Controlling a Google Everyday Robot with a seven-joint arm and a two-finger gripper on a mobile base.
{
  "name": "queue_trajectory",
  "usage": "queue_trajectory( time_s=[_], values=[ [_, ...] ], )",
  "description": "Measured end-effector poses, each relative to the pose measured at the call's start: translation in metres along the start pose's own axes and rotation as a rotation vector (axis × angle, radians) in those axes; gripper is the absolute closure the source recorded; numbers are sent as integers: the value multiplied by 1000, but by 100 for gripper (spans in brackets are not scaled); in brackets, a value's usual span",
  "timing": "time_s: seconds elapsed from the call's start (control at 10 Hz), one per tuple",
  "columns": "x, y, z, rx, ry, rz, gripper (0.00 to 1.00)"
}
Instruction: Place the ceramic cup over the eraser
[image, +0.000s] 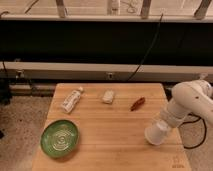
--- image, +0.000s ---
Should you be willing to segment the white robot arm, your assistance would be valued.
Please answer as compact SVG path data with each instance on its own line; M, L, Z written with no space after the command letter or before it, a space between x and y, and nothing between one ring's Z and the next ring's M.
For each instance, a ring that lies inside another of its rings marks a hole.
M194 113L213 125L212 87L205 80L176 84L172 98L160 112L160 118L170 127L181 125L189 113Z

